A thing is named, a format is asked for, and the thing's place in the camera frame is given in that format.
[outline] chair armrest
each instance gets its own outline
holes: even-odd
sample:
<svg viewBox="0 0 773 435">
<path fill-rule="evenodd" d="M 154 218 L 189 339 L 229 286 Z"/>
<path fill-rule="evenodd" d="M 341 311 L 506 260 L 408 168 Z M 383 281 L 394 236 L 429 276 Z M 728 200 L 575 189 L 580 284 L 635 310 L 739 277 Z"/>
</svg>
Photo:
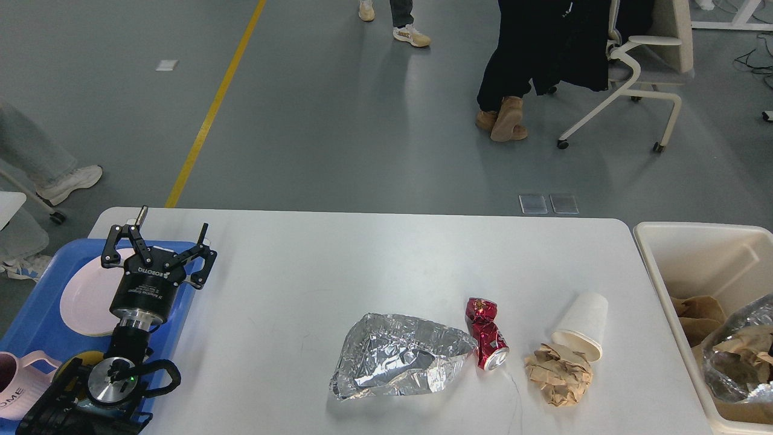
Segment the chair armrest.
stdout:
<svg viewBox="0 0 773 435">
<path fill-rule="evenodd" d="M 680 46 L 682 40 L 679 38 L 669 38 L 667 36 L 649 36 L 639 35 L 631 36 L 628 41 L 646 46 Z"/>
</svg>

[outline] chair wheel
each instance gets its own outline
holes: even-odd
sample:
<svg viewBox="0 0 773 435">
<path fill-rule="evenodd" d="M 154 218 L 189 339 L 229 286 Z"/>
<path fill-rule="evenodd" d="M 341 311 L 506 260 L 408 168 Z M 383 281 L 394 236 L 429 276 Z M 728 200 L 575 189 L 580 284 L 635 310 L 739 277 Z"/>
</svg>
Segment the chair wheel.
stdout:
<svg viewBox="0 0 773 435">
<path fill-rule="evenodd" d="M 61 225 L 62 223 L 64 223 L 64 221 L 66 221 L 66 220 L 67 220 L 67 216 L 65 216 L 64 214 L 60 213 L 59 211 L 54 211 L 54 212 L 53 212 L 53 213 L 52 213 L 52 214 L 49 216 L 49 219 L 51 219 L 51 221 L 52 221 L 54 224 Z"/>
</svg>

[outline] paper cup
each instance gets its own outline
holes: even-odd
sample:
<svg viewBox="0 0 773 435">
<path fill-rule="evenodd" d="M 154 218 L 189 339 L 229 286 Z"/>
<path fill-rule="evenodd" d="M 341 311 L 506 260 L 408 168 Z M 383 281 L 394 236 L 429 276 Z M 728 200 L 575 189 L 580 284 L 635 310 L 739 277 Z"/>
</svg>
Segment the paper cup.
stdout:
<svg viewBox="0 0 773 435">
<path fill-rule="evenodd" d="M 582 352 L 588 361 L 601 358 L 601 340 L 609 302 L 598 293 L 582 293 L 558 322 L 550 338 L 554 343 Z"/>
</svg>

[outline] black pants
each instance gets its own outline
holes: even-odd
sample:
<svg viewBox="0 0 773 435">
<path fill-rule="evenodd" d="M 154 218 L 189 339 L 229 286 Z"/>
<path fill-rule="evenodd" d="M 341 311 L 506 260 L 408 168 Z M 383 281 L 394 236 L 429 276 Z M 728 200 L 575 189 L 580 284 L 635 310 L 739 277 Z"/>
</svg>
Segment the black pants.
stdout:
<svg viewBox="0 0 773 435">
<path fill-rule="evenodd" d="M 405 27 L 414 23 L 414 17 L 410 14 L 414 10 L 414 0 L 389 0 L 392 8 L 392 26 Z"/>
<path fill-rule="evenodd" d="M 530 80 L 553 64 L 561 19 L 569 1 L 499 0 L 499 43 L 478 92 L 483 111 L 499 111 L 504 97 L 523 97 Z"/>
</svg>

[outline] red can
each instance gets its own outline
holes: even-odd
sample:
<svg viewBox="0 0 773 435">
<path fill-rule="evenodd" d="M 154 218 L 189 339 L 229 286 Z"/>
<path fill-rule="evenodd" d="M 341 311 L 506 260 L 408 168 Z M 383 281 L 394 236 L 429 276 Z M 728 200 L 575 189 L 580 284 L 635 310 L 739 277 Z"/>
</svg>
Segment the red can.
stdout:
<svg viewBox="0 0 773 435">
<path fill-rule="evenodd" d="M 489 371 L 499 367 L 505 362 L 510 348 L 494 324 L 496 304 L 471 297 L 466 314 L 472 335 L 478 339 L 478 367 Z"/>
</svg>

